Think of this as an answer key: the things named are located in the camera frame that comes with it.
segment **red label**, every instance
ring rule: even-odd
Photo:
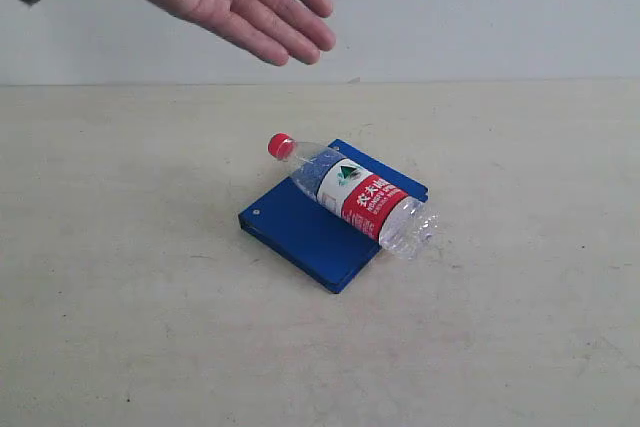
[[[406,192],[372,174],[344,201],[342,218],[377,242],[387,217],[406,197]]]

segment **blue box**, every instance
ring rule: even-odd
[[[424,185],[372,159],[346,142],[339,150],[423,202]],[[305,271],[334,294],[340,293],[380,251],[380,246],[303,194],[287,178],[238,215],[240,227]]]

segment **red bottle cap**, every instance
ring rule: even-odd
[[[291,155],[295,141],[287,134],[276,134],[269,141],[269,153],[278,160],[284,160]]]

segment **white wall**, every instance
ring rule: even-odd
[[[339,46],[265,67],[142,0],[0,0],[0,83],[640,76],[640,0],[335,0]]]

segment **water bottle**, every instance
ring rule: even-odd
[[[402,259],[413,259],[432,236],[436,216],[340,152],[276,134],[269,153],[286,162],[293,182],[312,200]]]

